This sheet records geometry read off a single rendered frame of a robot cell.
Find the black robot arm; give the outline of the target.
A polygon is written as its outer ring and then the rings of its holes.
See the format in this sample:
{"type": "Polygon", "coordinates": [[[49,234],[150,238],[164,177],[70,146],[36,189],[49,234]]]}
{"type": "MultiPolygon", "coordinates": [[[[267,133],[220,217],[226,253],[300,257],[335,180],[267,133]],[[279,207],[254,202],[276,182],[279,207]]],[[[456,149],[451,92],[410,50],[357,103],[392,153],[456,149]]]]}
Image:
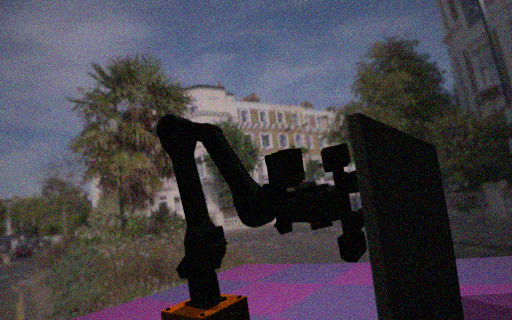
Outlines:
{"type": "Polygon", "coordinates": [[[299,200],[305,202],[305,215],[312,230],[333,226],[335,216],[329,213],[323,193],[327,192],[328,184],[303,183],[301,149],[265,155],[269,184],[261,187],[251,178],[219,126],[165,115],[157,125],[157,133],[172,160],[187,223],[186,255],[176,268],[179,278],[188,279],[190,301],[185,305],[203,309],[227,300],[220,296],[214,270],[221,268],[228,243],[222,225],[215,226],[208,215],[194,158],[197,141],[203,144],[228,184],[239,219],[246,227],[258,228],[276,218],[274,227],[280,234],[293,231],[292,222],[307,222],[301,216],[299,200]],[[287,192],[291,187],[296,191],[287,192]]]}

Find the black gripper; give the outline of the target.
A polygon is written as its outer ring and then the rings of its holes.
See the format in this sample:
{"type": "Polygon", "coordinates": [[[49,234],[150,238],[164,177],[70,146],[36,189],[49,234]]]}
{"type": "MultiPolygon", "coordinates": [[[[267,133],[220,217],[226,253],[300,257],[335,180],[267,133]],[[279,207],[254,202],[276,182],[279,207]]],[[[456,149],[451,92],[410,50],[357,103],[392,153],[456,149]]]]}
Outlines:
{"type": "Polygon", "coordinates": [[[324,173],[332,172],[334,185],[323,192],[329,209],[335,220],[341,220],[343,234],[337,238],[340,256],[346,262],[358,262],[367,250],[362,207],[356,212],[351,210],[349,193],[359,192],[356,171],[344,172],[351,162],[347,143],[324,147],[321,151],[324,173]]]}

